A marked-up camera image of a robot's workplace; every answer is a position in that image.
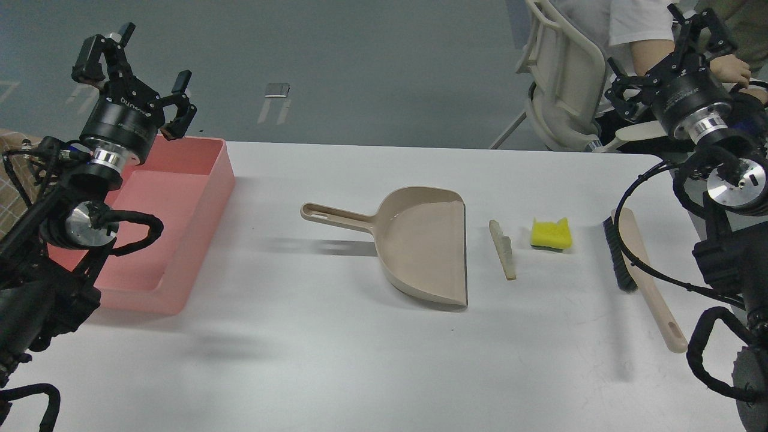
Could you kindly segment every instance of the dustpan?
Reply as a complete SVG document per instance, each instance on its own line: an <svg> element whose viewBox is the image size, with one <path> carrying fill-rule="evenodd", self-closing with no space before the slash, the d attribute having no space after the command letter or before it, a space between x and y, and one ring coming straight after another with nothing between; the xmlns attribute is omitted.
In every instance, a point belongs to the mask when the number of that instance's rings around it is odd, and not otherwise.
<svg viewBox="0 0 768 432"><path fill-rule="evenodd" d="M389 283L413 297L467 304L464 201L454 191L410 187L387 195L373 216L304 204L302 218L373 235Z"/></svg>

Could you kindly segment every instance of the pink plastic tray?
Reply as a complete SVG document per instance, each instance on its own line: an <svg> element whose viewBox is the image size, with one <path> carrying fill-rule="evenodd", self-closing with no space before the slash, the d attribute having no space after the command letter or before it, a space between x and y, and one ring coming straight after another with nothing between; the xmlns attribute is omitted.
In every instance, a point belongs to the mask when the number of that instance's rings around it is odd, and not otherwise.
<svg viewBox="0 0 768 432"><path fill-rule="evenodd" d="M147 162L127 168L123 179L123 187L107 196L107 204L154 214L165 229L150 247L109 257L95 284L102 293L101 305L178 314L234 188L227 146L216 138L166 141L158 135ZM145 226L123 223L117 246L146 233ZM84 252L51 248L50 255L72 269Z"/></svg>

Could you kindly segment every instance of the black bristles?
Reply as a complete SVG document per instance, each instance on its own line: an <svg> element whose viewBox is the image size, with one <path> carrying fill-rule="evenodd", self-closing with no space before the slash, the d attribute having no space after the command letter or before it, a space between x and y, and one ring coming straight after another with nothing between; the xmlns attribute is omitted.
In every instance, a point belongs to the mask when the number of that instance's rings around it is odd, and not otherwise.
<svg viewBox="0 0 768 432"><path fill-rule="evenodd" d="M619 243L619 233L611 218L603 221L603 231L605 231L605 240L608 242L608 248L611 250L611 260L614 262L614 273L619 288L624 292L635 292L637 284L629 274L627 265L624 263L624 254L621 252L621 243Z"/></svg>

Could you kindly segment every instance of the gray floor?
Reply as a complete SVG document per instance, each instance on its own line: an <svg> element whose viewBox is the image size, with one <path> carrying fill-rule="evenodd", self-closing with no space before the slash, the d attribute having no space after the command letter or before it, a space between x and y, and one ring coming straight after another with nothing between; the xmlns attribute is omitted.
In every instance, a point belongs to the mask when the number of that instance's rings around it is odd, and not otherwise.
<svg viewBox="0 0 768 432"><path fill-rule="evenodd" d="M136 76L165 95L193 72L191 135L486 148L530 84L505 0L0 0L0 127L76 138L93 93L71 66L85 38L128 21ZM289 97L265 104L271 82ZM545 149L527 124L505 148Z"/></svg>

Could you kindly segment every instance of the sponge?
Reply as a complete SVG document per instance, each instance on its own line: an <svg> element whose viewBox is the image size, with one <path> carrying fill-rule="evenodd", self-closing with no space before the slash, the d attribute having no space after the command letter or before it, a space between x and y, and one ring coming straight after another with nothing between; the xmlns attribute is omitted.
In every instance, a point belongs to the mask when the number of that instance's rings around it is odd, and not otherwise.
<svg viewBox="0 0 768 432"><path fill-rule="evenodd" d="M572 243L571 231L568 229L568 218L562 218L557 223L533 220L531 246L562 250L568 249Z"/></svg>

